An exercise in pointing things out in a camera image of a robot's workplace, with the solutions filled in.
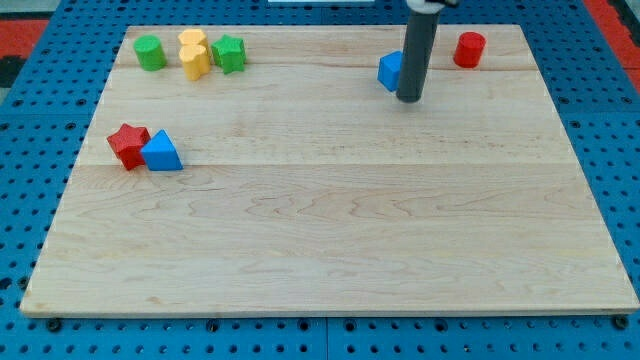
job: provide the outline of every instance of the toy block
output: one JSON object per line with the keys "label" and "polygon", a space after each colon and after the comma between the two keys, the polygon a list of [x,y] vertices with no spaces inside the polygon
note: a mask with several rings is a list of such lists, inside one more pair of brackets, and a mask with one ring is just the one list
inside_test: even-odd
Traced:
{"label": "toy block", "polygon": [[185,45],[180,49],[180,61],[187,79],[198,80],[211,71],[211,60],[207,49],[202,45]]}
{"label": "toy block", "polygon": [[160,70],[167,65],[160,39],[154,35],[144,35],[133,43],[140,67],[146,71]]}
{"label": "toy block", "polygon": [[234,71],[244,71],[247,55],[244,50],[244,40],[229,35],[222,35],[220,40],[211,44],[213,61],[222,68],[224,74]]}
{"label": "toy block", "polygon": [[107,137],[111,149],[127,170],[145,164],[140,150],[149,142],[149,139],[147,128],[133,127],[128,124],[122,124],[116,133]]}
{"label": "toy block", "polygon": [[398,88],[398,77],[400,76],[400,66],[402,65],[402,51],[392,52],[380,58],[378,65],[378,81],[389,91],[396,91]]}
{"label": "toy block", "polygon": [[212,53],[211,48],[209,47],[209,40],[207,39],[207,35],[202,31],[202,29],[186,29],[180,35],[178,35],[178,40],[180,41],[180,45],[201,45],[205,49],[207,49],[207,57],[209,58],[209,62],[211,62]]}
{"label": "toy block", "polygon": [[178,152],[164,130],[158,131],[140,153],[151,171],[182,170]]}
{"label": "toy block", "polygon": [[458,38],[453,61],[463,68],[474,68],[480,63],[482,51],[487,44],[487,40],[476,32],[466,32]]}

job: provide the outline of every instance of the green cylinder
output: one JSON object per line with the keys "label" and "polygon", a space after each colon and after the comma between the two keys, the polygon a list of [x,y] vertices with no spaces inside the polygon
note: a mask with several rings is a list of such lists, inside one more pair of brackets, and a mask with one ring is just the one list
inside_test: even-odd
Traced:
{"label": "green cylinder", "polygon": [[160,39],[154,35],[144,35],[133,43],[140,67],[146,71],[160,70],[167,65]]}

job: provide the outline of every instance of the red star-shaped block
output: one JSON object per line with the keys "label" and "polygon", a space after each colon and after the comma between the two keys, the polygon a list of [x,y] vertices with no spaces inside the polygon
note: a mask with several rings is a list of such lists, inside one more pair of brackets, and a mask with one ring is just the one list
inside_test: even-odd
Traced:
{"label": "red star-shaped block", "polygon": [[122,161],[125,169],[131,170],[138,165],[144,165],[144,158],[140,149],[149,141],[149,131],[146,127],[133,127],[122,124],[120,130],[109,136],[107,141],[116,157]]}

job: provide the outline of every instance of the wooden board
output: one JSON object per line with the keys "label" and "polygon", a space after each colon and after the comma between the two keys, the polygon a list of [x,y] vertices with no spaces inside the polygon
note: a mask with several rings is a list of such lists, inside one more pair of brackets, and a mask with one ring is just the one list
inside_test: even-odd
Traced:
{"label": "wooden board", "polygon": [[[476,316],[639,307],[517,26],[441,26],[425,96],[376,80],[403,27],[206,27],[243,73],[198,82],[179,27],[132,27],[22,301],[35,317]],[[452,62],[466,30],[479,68]],[[169,67],[139,69],[158,35]],[[182,172],[105,137],[166,129]]]}

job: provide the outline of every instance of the green block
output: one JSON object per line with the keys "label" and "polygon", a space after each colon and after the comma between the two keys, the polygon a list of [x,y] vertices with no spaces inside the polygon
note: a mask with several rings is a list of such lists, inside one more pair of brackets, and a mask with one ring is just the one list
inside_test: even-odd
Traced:
{"label": "green block", "polygon": [[211,44],[213,62],[222,68],[224,74],[244,71],[247,55],[244,51],[244,40],[223,35],[220,40]]}
{"label": "green block", "polygon": [[144,35],[133,43],[140,67],[146,71],[160,70],[167,65],[160,39],[154,35]]}

